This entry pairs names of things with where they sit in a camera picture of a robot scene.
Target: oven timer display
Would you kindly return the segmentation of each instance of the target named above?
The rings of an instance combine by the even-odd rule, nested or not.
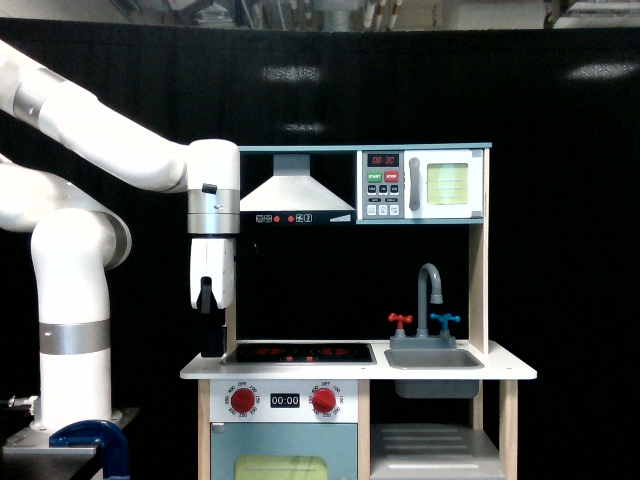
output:
[[[271,408],[299,408],[299,393],[272,393]]]
[[[398,153],[369,153],[367,167],[399,167],[400,154]]]

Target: teal trim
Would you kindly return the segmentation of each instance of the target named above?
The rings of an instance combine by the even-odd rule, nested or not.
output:
[[[452,150],[459,148],[491,148],[491,143],[431,143],[415,145],[280,145],[280,146],[239,146],[240,152],[247,153],[342,153],[358,150]]]
[[[356,220],[356,225],[478,225],[482,218],[407,218],[397,220]]]

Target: black stovetop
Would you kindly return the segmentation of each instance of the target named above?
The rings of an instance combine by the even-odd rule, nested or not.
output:
[[[373,363],[368,343],[244,343],[225,363]]]

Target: green button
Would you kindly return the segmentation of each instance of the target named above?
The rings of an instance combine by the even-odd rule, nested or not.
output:
[[[380,183],[382,181],[382,172],[367,172],[369,183]]]

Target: gray faucet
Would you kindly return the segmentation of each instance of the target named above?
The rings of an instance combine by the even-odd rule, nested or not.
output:
[[[391,337],[391,348],[456,348],[455,338],[448,335],[429,336],[427,331],[427,279],[431,279],[431,303],[442,303],[442,282],[438,269],[431,263],[425,263],[418,273],[418,329],[414,337],[408,337],[404,330],[396,330]]]
[[[425,263],[418,273],[418,330],[416,338],[426,338],[427,331],[427,278],[431,279],[431,303],[442,303],[440,272],[431,263]]]

